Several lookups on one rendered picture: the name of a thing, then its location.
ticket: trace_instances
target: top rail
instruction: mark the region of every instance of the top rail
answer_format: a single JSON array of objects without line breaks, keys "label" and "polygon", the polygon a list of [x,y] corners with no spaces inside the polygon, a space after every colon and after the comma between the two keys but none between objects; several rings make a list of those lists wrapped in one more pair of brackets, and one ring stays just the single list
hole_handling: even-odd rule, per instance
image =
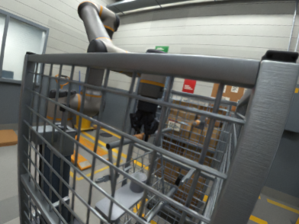
[{"label": "top rail", "polygon": [[135,71],[246,88],[254,86],[259,70],[258,60],[158,53],[35,54],[28,55],[28,61],[119,72]]}]

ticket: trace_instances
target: gray metal frame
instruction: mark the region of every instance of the gray metal frame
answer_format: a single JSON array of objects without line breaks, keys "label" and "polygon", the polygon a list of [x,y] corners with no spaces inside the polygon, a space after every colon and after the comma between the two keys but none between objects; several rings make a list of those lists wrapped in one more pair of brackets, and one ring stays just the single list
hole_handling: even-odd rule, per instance
[{"label": "gray metal frame", "polygon": [[27,19],[24,19],[22,17],[19,17],[17,15],[14,15],[10,12],[4,11],[0,9],[0,14],[5,15],[5,26],[4,26],[4,30],[3,30],[3,36],[2,36],[2,43],[1,44],[1,52],[0,52],[0,82],[8,82],[8,83],[15,83],[15,84],[21,84],[21,80],[14,80],[14,79],[9,79],[9,78],[2,78],[2,67],[3,67],[3,60],[4,60],[4,55],[5,55],[5,44],[6,44],[6,37],[7,37],[7,33],[8,33],[8,25],[9,25],[9,21],[10,18],[14,18],[17,19],[19,21],[22,21],[26,24],[29,24],[31,26],[37,27],[41,30],[44,30],[46,32],[46,38],[45,38],[45,42],[43,44],[43,52],[42,54],[44,54],[46,52],[46,48],[47,48],[47,41],[48,41],[48,37],[49,37],[49,28],[47,27],[43,27],[39,24],[36,24],[32,21],[29,21]]},{"label": "gray metal frame", "polygon": [[[37,72],[38,63],[47,63],[51,67],[53,64],[60,65],[59,77],[53,77],[50,75],[44,75],[43,71],[41,73]],[[166,97],[164,101],[153,100],[145,97],[135,95],[131,89],[129,92],[125,93],[123,91],[118,91],[107,87],[108,75],[104,82],[104,86],[95,87],[93,85],[88,85],[86,83],[80,82],[81,86],[85,88],[94,88],[101,90],[103,93],[111,92],[118,95],[123,95],[129,99],[138,99],[142,101],[147,101],[150,103],[158,104],[164,108],[162,110],[160,121],[161,124],[165,123],[165,118],[167,110],[169,108],[175,108],[187,112],[191,112],[197,115],[203,115],[211,119],[211,123],[215,120],[223,120],[228,123],[238,124],[243,127],[243,131],[240,134],[236,149],[234,149],[233,160],[230,162],[231,151],[226,152],[223,157],[223,163],[220,166],[220,169],[208,167],[203,165],[204,157],[207,156],[207,148],[211,139],[213,128],[209,128],[207,131],[206,139],[203,144],[203,149],[201,152],[200,162],[192,161],[188,158],[182,157],[178,154],[172,153],[160,147],[160,139],[162,137],[162,128],[163,125],[160,125],[158,134],[156,135],[156,144],[150,144],[135,138],[134,136],[125,133],[125,123],[123,125],[123,130],[117,130],[112,126],[107,125],[104,121],[101,120],[101,116],[98,116],[98,119],[93,119],[82,113],[82,108],[80,111],[70,109],[66,105],[69,104],[69,100],[66,105],[63,105],[55,100],[49,99],[47,96],[42,95],[39,91],[36,90],[36,85],[34,83],[37,81],[37,76],[48,77],[56,79],[58,81],[63,81],[61,78],[61,68],[62,65],[68,66],[86,66],[90,69],[107,69],[107,74],[109,69],[122,72],[131,72],[133,74],[133,80],[135,80],[135,75],[137,73],[147,73],[147,74],[159,74],[171,76],[169,79],[169,87],[167,89]],[[193,184],[190,190],[190,197],[187,199],[185,204],[179,203],[176,200],[173,200],[171,197],[165,195],[163,192],[144,184],[143,182],[138,181],[129,175],[125,170],[121,169],[117,165],[113,165],[111,160],[108,162],[101,156],[97,155],[96,147],[94,152],[89,151],[93,158],[96,158],[100,162],[108,165],[111,171],[111,192],[115,190],[115,179],[113,175],[121,174],[126,179],[133,181],[144,189],[144,192],[150,192],[151,194],[156,195],[162,201],[169,204],[166,208],[170,206],[175,207],[178,210],[181,210],[180,223],[183,223],[185,220],[189,220],[186,215],[192,217],[193,220],[200,220],[205,223],[238,223],[245,224],[248,221],[248,218],[252,212],[252,209],[256,203],[256,199],[259,196],[259,192],[262,189],[262,184],[264,183],[268,170],[271,167],[275,152],[278,148],[280,138],[285,127],[285,121],[288,117],[288,110],[291,106],[291,99],[294,93],[294,88],[297,82],[297,75],[299,73],[299,65],[294,63],[286,62],[270,62],[263,61],[260,63],[256,60],[248,59],[228,59],[220,57],[211,57],[211,56],[182,56],[182,55],[161,55],[161,54],[115,54],[115,53],[93,53],[93,54],[54,54],[54,55],[27,55],[24,61],[24,73],[22,79],[22,88],[21,88],[21,104],[20,104],[20,117],[19,117],[19,143],[18,143],[18,183],[19,183],[19,197],[20,197],[20,218],[21,223],[25,223],[26,220],[26,202],[28,201],[28,195],[23,191],[24,188],[27,189],[27,193],[30,194],[30,198],[34,201],[35,205],[41,210],[45,219],[56,219],[63,221],[60,212],[57,211],[53,204],[49,203],[50,210],[53,212],[48,212],[48,208],[44,208],[39,199],[40,187],[31,174],[31,165],[34,162],[31,160],[31,150],[35,151],[35,158],[37,154],[43,159],[43,155],[39,154],[36,150],[36,146],[32,143],[32,135],[39,136],[43,141],[43,144],[47,145],[49,149],[52,150],[56,155],[58,155],[62,161],[67,165],[73,168],[78,172],[84,179],[90,184],[90,191],[88,196],[88,202],[82,201],[88,208],[88,213],[94,213],[102,222],[108,223],[109,220],[104,219],[95,209],[91,207],[90,198],[92,196],[91,189],[97,190],[103,193],[106,197],[111,200],[111,204],[115,203],[120,208],[122,208],[128,215],[133,217],[139,223],[147,223],[141,219],[142,210],[145,208],[145,197],[144,194],[142,203],[140,205],[140,211],[138,215],[133,213],[128,208],[125,208],[121,203],[117,202],[113,194],[107,194],[101,187],[99,187],[92,178],[87,177],[82,173],[73,163],[69,162],[57,149],[52,146],[52,142],[48,142],[43,134],[40,134],[36,131],[36,127],[33,126],[32,117],[38,117],[37,126],[39,126],[39,120],[44,124],[44,126],[49,125],[53,128],[53,131],[57,131],[63,137],[72,140],[77,148],[78,146],[82,147],[84,150],[88,151],[84,145],[80,142],[73,139],[68,135],[64,130],[57,127],[55,123],[50,122],[45,119],[39,111],[35,111],[33,108],[34,99],[40,102],[41,99],[48,102],[54,103],[57,107],[64,108],[68,112],[79,115],[79,131],[78,136],[80,136],[80,126],[81,119],[85,118],[90,120],[99,127],[104,127],[107,130],[110,130],[113,133],[116,133],[121,136],[121,146],[123,145],[124,138],[129,139],[134,142],[134,145],[138,145],[140,148],[145,148],[147,151],[152,153],[152,159],[149,166],[148,172],[148,181],[153,170],[153,163],[156,156],[165,157],[168,161],[175,161],[177,164],[182,164],[182,166],[188,167],[188,169],[194,169],[195,176],[192,183],[196,183],[196,178],[200,175],[210,176],[212,179],[217,179],[216,184],[213,186],[213,192],[216,192],[212,195],[212,202],[210,202],[211,210],[207,211],[204,214],[200,214],[189,208],[192,192],[195,189]],[[172,82],[174,77],[180,78],[192,78],[199,81],[209,81],[220,83],[218,89],[217,97],[214,99],[213,113],[198,110],[190,107],[183,107],[177,104],[172,104],[168,101],[170,90],[172,87]],[[70,84],[78,84],[77,81],[69,80]],[[224,116],[217,114],[217,110],[220,106],[220,103],[223,103],[221,100],[221,95],[224,85],[234,85],[234,86],[243,86],[247,88],[255,89],[254,94],[252,94],[248,106],[248,111],[246,116],[239,118]],[[121,156],[121,149],[118,151],[117,163]],[[76,181],[74,181],[73,187],[70,187],[63,178],[52,170],[59,179],[60,183],[67,184],[69,189],[80,199],[79,195],[76,194]],[[214,206],[213,202],[216,202],[216,209],[212,211]],[[68,210],[71,212],[72,217],[77,218],[81,223],[84,223],[80,220],[77,214],[66,205],[63,198],[59,199],[59,210],[61,205],[65,205]]]}]

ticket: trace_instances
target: metal grid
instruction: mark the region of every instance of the metal grid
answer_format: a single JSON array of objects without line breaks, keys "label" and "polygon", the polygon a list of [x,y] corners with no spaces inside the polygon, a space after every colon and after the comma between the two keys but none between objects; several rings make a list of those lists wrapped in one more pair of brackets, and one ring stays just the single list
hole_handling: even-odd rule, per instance
[{"label": "metal grid", "polygon": [[[109,56],[119,57],[120,54],[109,54]],[[217,196],[221,192],[223,180],[227,179],[226,173],[230,167],[230,159],[237,151],[236,141],[240,134],[240,127],[246,123],[242,114],[238,118],[230,112],[231,106],[236,106],[236,104],[221,100],[223,87],[224,85],[235,85],[252,88],[255,84],[252,80],[256,80],[253,76],[256,75],[255,71],[258,69],[259,64],[246,60],[238,62],[233,59],[234,63],[239,64],[235,71],[234,69],[229,71],[232,74],[231,77],[219,78],[221,82],[216,98],[204,98],[172,92],[175,76],[184,77],[187,74],[186,78],[207,81],[205,75],[197,75],[197,70],[201,65],[196,65],[196,69],[192,70],[191,68],[188,71],[174,68],[173,74],[169,74],[168,70],[155,70],[157,68],[153,64],[157,62],[156,56],[143,54],[136,54],[136,58],[130,58],[129,55],[121,56],[120,62],[114,66],[110,66],[112,62],[109,60],[109,56],[103,56],[100,53],[74,56],[26,56],[22,83],[18,148],[20,200],[28,201],[28,196],[24,194],[25,190],[32,197],[40,215],[48,223],[68,223],[65,213],[70,215],[70,222],[93,223],[98,220],[103,223],[110,223],[112,208],[114,208],[113,204],[124,211],[120,219],[114,221],[117,223],[182,224],[185,222],[199,223],[200,221],[209,223]],[[170,63],[169,59],[169,57],[162,57],[159,62],[167,65],[167,63]],[[179,66],[186,64],[187,61],[191,62],[193,59],[193,57],[186,58],[181,65],[178,63],[174,67],[178,66],[179,68]],[[137,65],[138,60],[147,61],[148,65],[146,66],[148,67],[136,69],[132,67],[131,69],[127,66],[126,60],[135,62]],[[205,61],[206,59],[199,57],[198,60]],[[215,77],[221,77],[219,76],[223,71],[221,63],[217,61],[218,59],[211,58],[210,60],[215,61],[219,69],[214,69],[214,74],[209,76],[209,81],[219,82]],[[227,66],[226,62],[227,60],[224,59],[224,67]],[[53,72],[53,67],[56,64],[59,65],[59,75],[57,77]],[[244,76],[246,78],[244,79],[241,76],[235,79],[233,74],[243,70],[242,66],[247,68],[249,64],[254,68],[247,71]],[[68,91],[70,92],[76,85],[81,85],[83,88],[79,111],[69,107],[69,94],[66,104],[59,102],[58,94],[56,94],[55,99],[48,97],[52,80],[58,81],[55,84],[56,92],[59,90],[59,85],[65,82],[65,79],[62,78],[62,75],[64,75],[63,66],[65,65],[71,66]],[[47,66],[50,67],[48,74],[44,71]],[[84,82],[78,82],[74,79],[76,66],[86,67],[87,72]],[[211,63],[208,66],[211,69],[214,65]],[[86,84],[88,73],[90,69],[94,68],[106,69],[104,84],[101,87]],[[111,68],[115,71],[123,71],[124,69],[127,73],[132,74],[132,82],[128,92],[108,87],[109,69]],[[141,72],[169,76],[166,93],[161,101],[144,98],[134,93],[133,88],[136,77]],[[101,104],[98,116],[92,118],[84,115],[86,88],[100,90],[102,102],[105,100],[105,93],[107,92],[129,98],[127,108],[124,111],[125,119],[122,123],[122,130],[117,130],[102,120],[104,104]],[[133,137],[130,133],[126,133],[128,114],[131,112],[131,104],[135,103],[135,100],[158,104],[162,108],[159,115],[160,125],[152,143],[144,142]],[[68,117],[68,113],[79,116],[79,128],[76,130],[76,138],[73,135],[72,127],[67,126],[63,121],[54,122],[57,116],[56,112],[53,120],[47,119],[46,111],[49,102],[55,105],[55,111],[57,108],[65,110],[66,112],[63,115],[65,117]],[[184,116],[177,115],[173,117],[172,110],[183,111]],[[179,133],[168,130],[169,118],[172,118],[175,122],[190,123],[193,119],[199,119],[201,116],[207,118],[202,131],[198,131],[196,127],[189,129],[188,125],[185,125]],[[107,161],[96,153],[97,144],[95,144],[94,151],[91,151],[80,143],[82,118],[97,125],[95,142],[98,142],[100,138],[101,128],[121,136],[115,163],[112,158],[112,150],[108,150],[109,160]],[[125,149],[125,145],[128,144],[127,140],[130,140],[130,142],[128,148]],[[63,155],[66,142],[69,143],[68,146],[71,145],[72,150],[75,150],[75,164],[78,160],[79,147],[92,155],[92,173],[90,177],[71,163],[68,156]],[[127,160],[121,163],[121,154],[124,150],[127,150]],[[54,163],[57,163],[57,161],[59,171],[54,168],[56,165]],[[97,162],[109,166],[110,181],[108,184],[97,184],[95,182],[94,173]],[[72,183],[65,176],[69,169],[73,172]],[[138,181],[131,175],[137,172],[143,172],[147,175],[146,183]],[[80,194],[79,189],[77,189],[77,174],[88,185],[88,190],[84,195]],[[53,186],[54,179],[59,183],[59,190],[56,190]],[[134,206],[125,207],[118,200],[115,200],[115,193],[121,187],[130,184],[130,182],[134,182],[143,188],[143,196]],[[107,217],[104,217],[95,209],[95,198],[99,197],[107,197],[110,200]],[[76,210],[78,203],[82,204],[85,209]],[[25,210],[25,207],[21,206],[22,222],[25,222],[23,212],[32,222],[34,217],[28,215],[29,212],[26,213]]]}]

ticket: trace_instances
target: red sign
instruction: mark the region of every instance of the red sign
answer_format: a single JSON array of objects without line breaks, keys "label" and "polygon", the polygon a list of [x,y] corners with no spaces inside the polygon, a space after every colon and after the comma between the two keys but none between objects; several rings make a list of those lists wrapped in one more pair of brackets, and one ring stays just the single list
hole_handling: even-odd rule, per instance
[{"label": "red sign", "polygon": [[182,91],[188,93],[195,92],[196,80],[185,79]]}]

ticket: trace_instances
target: wire cart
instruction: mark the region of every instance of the wire cart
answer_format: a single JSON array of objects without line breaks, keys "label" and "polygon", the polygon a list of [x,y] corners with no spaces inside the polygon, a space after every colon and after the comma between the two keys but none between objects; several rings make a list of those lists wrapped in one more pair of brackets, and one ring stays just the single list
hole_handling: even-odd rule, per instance
[{"label": "wire cart", "polygon": [[[76,80],[77,68],[86,70],[84,82]],[[101,87],[87,84],[90,69],[105,69]],[[112,71],[132,75],[129,91],[108,87]],[[18,131],[21,223],[247,223],[278,148],[298,71],[296,63],[267,58],[27,54]],[[162,100],[137,94],[141,73],[168,77]],[[58,93],[66,76],[62,103],[49,92],[55,86]],[[217,96],[174,91],[175,78],[219,83]],[[69,98],[79,85],[81,107],[73,110]],[[238,103],[226,101],[225,85],[248,90]],[[83,113],[87,88],[101,91],[96,117]],[[122,130],[103,120],[107,93],[128,98]],[[148,142],[133,136],[128,122],[137,100],[161,107]],[[49,105],[55,107],[52,120]],[[78,129],[69,123],[73,115]],[[96,125],[92,150],[80,141],[83,119]],[[120,137],[106,144],[108,159],[97,151],[103,128]],[[71,162],[79,150],[92,158],[89,174]],[[97,172],[102,165],[107,168]]]}]

